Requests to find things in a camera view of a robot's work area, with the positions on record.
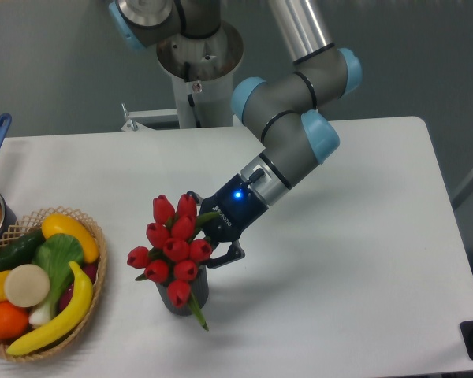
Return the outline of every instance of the cucumber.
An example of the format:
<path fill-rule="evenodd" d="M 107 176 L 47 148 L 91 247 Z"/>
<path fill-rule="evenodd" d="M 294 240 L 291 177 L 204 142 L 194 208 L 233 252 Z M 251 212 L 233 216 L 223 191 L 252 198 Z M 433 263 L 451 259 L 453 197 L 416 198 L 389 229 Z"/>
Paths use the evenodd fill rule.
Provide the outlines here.
<path fill-rule="evenodd" d="M 4 246 L 0 250 L 0 272 L 30 264 L 37 247 L 45 241 L 42 229 L 38 228 Z"/>

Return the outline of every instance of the bok choy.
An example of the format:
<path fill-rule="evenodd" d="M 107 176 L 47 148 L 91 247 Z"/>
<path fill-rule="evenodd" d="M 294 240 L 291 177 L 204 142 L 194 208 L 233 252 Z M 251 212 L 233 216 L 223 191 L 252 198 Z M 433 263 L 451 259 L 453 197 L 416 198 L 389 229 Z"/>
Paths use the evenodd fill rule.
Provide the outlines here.
<path fill-rule="evenodd" d="M 49 276 L 50 290 L 47 297 L 30 312 L 30 324 L 34 327 L 48 323 L 56 316 L 58 301 L 73 281 L 69 262 L 83 263 L 83 251 L 73 236 L 56 234 L 51 236 L 35 252 L 32 263 L 44 269 Z"/>

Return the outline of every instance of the banana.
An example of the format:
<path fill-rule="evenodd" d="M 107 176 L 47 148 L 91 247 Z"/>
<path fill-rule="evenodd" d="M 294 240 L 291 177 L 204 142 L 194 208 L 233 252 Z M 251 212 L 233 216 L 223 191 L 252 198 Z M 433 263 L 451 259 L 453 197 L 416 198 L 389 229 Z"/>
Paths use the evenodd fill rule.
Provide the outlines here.
<path fill-rule="evenodd" d="M 75 277 L 69 305 L 49 323 L 10 344 L 7 354 L 23 356 L 43 348 L 72 331 L 84 319 L 93 299 L 93 283 L 76 262 L 71 261 L 69 265 Z"/>

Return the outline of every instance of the woven basket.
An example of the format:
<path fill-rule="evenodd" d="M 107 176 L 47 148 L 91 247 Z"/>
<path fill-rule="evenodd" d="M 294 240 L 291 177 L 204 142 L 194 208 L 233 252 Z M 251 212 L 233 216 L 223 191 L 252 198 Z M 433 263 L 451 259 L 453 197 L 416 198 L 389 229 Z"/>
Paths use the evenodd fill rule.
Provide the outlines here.
<path fill-rule="evenodd" d="M 12 362 L 30 362 L 30 361 L 38 361 L 43 358 L 50 357 L 56 353 L 61 352 L 65 349 L 70 343 L 72 343 L 76 337 L 80 334 L 83 328 L 88 323 L 91 315 L 95 312 L 96 304 L 98 303 L 99 296 L 102 290 L 103 281 L 105 280 L 106 275 L 106 266 L 107 266 L 107 252 L 106 252 L 106 243 L 105 239 L 102 234 L 102 229 L 96 224 L 94 220 L 92 220 L 87 214 L 82 213 L 80 210 L 72 210 L 70 208 L 66 209 L 63 207 L 58 207 L 56 209 L 49 208 L 49 209 L 41 209 L 38 212 L 34 212 L 31 215 L 24 216 L 21 220 L 17 220 L 14 225 L 9 226 L 7 232 L 3 234 L 3 237 L 0 239 L 0 250 L 6 246 L 7 244 L 11 243 L 16 238 L 24 235 L 25 233 L 30 232 L 36 228 L 40 228 L 42 221 L 48 215 L 52 213 L 62 213 L 68 215 L 74 219 L 77 219 L 95 238 L 95 241 L 99 248 L 99 264 L 98 264 L 98 272 L 96 276 L 96 281 L 94 284 L 94 293 L 93 293 L 93 300 L 91 302 L 91 306 L 89 308 L 88 313 L 84 317 L 84 319 L 77 325 L 68 335 L 65 337 L 59 344 L 55 346 L 50 346 L 49 349 L 42 349 L 36 352 L 32 352 L 30 354 L 26 354 L 25 356 L 21 357 L 13 357 L 6 353 L 6 349 L 8 345 L 0 343 L 0 358 L 12 361 Z"/>

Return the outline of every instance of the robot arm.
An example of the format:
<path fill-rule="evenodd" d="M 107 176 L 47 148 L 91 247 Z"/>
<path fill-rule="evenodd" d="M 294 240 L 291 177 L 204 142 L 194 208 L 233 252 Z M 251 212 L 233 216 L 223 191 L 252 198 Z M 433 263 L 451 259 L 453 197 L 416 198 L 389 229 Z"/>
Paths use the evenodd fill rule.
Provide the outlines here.
<path fill-rule="evenodd" d="M 315 2 L 269 4 L 296 71 L 276 83 L 249 78 L 233 92 L 233 112 L 265 150 L 212 197 L 199 198 L 200 213 L 220 215 L 203 227 L 205 234 L 214 246 L 232 243 L 209 267 L 242 258 L 242 231 L 338 148 L 337 133 L 314 109 L 352 91 L 362 79 L 354 54 L 334 48 Z"/>
<path fill-rule="evenodd" d="M 226 255 L 207 262 L 209 268 L 242 258 L 242 232 L 338 148 L 337 133 L 316 109 L 354 90 L 362 79 L 354 54 L 334 47 L 315 0 L 269 0 L 269 6 L 295 72 L 276 83 L 246 79 L 231 96 L 233 113 L 265 150 L 211 197 L 190 192 L 200 214 L 219 213 L 203 226 L 212 247 L 231 243 Z M 115 0 L 110 11 L 130 46 L 158 43 L 160 63 L 180 81 L 173 86 L 181 128 L 194 121 L 202 127 L 221 125 L 232 116 L 225 92 L 233 88 L 241 40 L 221 22 L 218 0 Z M 224 76 L 230 81 L 221 81 Z M 214 83 L 213 91 L 195 98 L 192 77 L 205 80 L 209 89 Z M 215 117 L 221 109 L 228 114 Z"/>

